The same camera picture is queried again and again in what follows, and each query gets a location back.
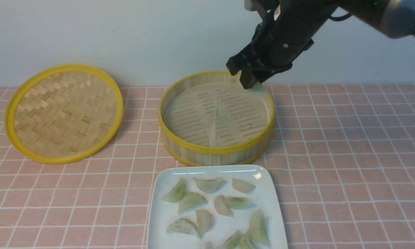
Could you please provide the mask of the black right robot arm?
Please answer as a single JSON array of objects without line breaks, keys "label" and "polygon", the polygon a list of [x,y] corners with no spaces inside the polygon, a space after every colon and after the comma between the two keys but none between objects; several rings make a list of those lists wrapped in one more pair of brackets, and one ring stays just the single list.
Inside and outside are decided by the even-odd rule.
[{"label": "black right robot arm", "polygon": [[415,37],[415,0],[246,0],[245,9],[262,21],[251,42],[226,63],[244,89],[290,70],[328,20],[354,16],[389,38]]}]

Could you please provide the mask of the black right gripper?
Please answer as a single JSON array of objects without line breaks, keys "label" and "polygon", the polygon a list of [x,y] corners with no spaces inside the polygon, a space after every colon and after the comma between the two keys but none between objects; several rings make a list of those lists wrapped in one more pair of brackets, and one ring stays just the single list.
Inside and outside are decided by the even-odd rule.
[{"label": "black right gripper", "polygon": [[247,90],[259,83],[253,72],[281,73],[313,44],[313,35],[337,9],[335,0],[246,0],[245,9],[256,11],[262,22],[256,28],[249,52],[228,59],[231,75],[240,74]]}]

